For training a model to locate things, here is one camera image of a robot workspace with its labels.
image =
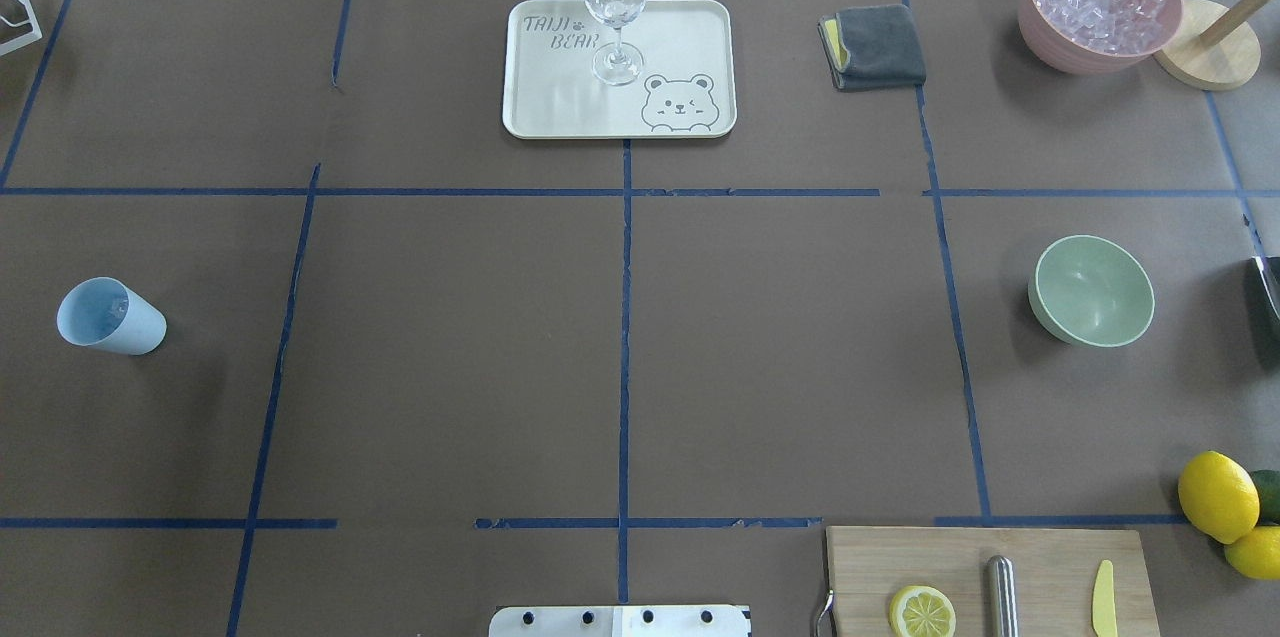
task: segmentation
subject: light green bowl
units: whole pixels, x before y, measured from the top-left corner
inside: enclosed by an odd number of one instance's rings
[[[1027,294],[1039,322],[1069,345],[1128,345],[1156,316],[1146,269],[1102,237],[1062,237],[1048,246]]]

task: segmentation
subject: lemon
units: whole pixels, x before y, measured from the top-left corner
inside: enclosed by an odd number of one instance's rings
[[[1280,524],[1280,472],[1275,469],[1257,469],[1251,472],[1253,486],[1258,489],[1258,504],[1261,505],[1258,517],[1263,522]]]
[[[893,595],[888,623],[897,637],[951,637],[956,632],[956,610],[942,592],[911,585]]]
[[[1224,551],[1226,562],[1244,577],[1280,579],[1280,527],[1254,527]]]
[[[1228,455],[1194,455],[1178,478],[1178,500],[1193,526],[1224,545],[1244,537],[1258,523],[1258,489]]]

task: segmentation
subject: gray towel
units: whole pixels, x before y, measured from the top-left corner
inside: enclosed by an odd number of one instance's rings
[[[856,93],[924,84],[924,52],[905,4],[841,9],[818,20],[818,35],[836,90]],[[838,45],[832,43],[833,36]]]

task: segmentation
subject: cutting board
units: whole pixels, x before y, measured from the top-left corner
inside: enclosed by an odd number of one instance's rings
[[[975,527],[828,527],[836,633],[892,637],[892,596],[908,585],[929,585],[951,599],[957,637],[983,637],[989,633],[986,565],[995,555],[1014,562],[1023,634],[1094,637],[1093,578],[1108,559],[1120,636],[1160,637],[1138,532]]]

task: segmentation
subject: bear drawing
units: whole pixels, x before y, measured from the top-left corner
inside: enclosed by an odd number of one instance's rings
[[[645,77],[644,90],[649,90],[641,113],[645,125],[654,132],[710,132],[719,119],[712,86],[708,75],[692,75],[689,81]]]

